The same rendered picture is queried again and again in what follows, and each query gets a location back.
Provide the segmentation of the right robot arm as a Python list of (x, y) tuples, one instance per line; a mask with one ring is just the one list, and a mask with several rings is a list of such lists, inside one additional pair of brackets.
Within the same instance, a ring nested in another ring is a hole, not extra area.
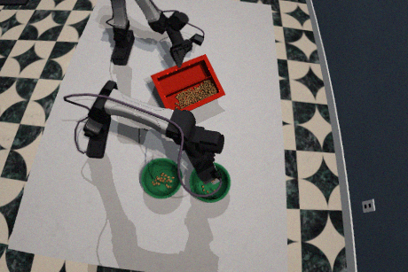
[[(108, 96), (108, 99), (97, 97), (88, 113), (89, 119), (83, 127), (84, 135), (89, 137), (86, 155), (88, 157), (103, 156), (106, 133), (111, 115), (121, 116), (151, 127), (176, 144), (181, 145), (181, 133), (169, 120), (174, 121), (184, 133), (184, 148), (194, 151), (200, 148), (204, 152), (220, 154), (224, 147), (224, 135), (220, 132), (206, 130), (195, 126), (196, 119), (188, 110), (171, 110), (161, 108), (136, 100), (120, 92), (116, 82), (107, 81), (99, 95)], [(110, 91), (111, 90), (111, 91)], [(101, 124), (100, 124), (101, 123)], [(102, 126), (105, 124), (104, 126)], [(100, 128), (100, 126), (102, 126)], [(100, 131), (101, 130), (101, 131)], [(187, 147), (188, 146), (188, 147)], [(215, 169), (210, 156), (197, 161), (194, 168), (200, 179), (208, 184), (222, 176), (219, 169)], [(219, 174), (220, 175), (219, 175)]]

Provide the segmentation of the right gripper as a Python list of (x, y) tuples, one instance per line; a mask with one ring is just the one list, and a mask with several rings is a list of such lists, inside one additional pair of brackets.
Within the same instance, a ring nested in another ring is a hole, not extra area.
[(197, 150), (194, 150), (194, 151), (188, 151), (184, 147), (183, 147), (183, 151), (186, 152), (189, 160), (194, 165), (196, 165), (197, 161), (201, 161), (201, 159), (207, 158), (208, 155), (210, 156), (210, 158), (212, 159), (213, 162), (215, 161), (215, 158), (214, 158), (215, 154), (213, 152), (204, 152), (204, 151), (201, 151), (200, 148), (198, 148)]

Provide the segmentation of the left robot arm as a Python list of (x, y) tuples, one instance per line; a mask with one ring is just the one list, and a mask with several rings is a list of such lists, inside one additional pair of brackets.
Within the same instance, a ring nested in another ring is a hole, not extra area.
[[(112, 59), (125, 59), (133, 35), (133, 30), (129, 30), (129, 20), (127, 17), (125, 1), (126, 0), (112, 0), (114, 13), (114, 41), (117, 43), (114, 46), (111, 56)], [(135, 1), (144, 13), (148, 25), (154, 32), (163, 35), (163, 33), (167, 31), (167, 34), (170, 37), (170, 35), (181, 30), (189, 22), (188, 16), (183, 12), (175, 11), (169, 18), (166, 17), (163, 12), (156, 10), (156, 7), (152, 3), (153, 0)]]

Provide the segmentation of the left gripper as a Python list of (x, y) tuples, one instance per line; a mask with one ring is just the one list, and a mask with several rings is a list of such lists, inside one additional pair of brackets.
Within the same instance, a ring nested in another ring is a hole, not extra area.
[[(170, 35), (169, 39), (173, 44), (169, 50), (170, 55), (174, 59), (175, 63), (179, 68), (183, 63), (184, 56), (186, 55), (186, 53), (192, 50), (192, 41), (190, 41), (189, 39), (184, 40), (179, 31), (176, 31), (172, 35)], [(176, 44), (179, 45), (175, 46)], [(175, 53), (175, 55), (173, 53)]]

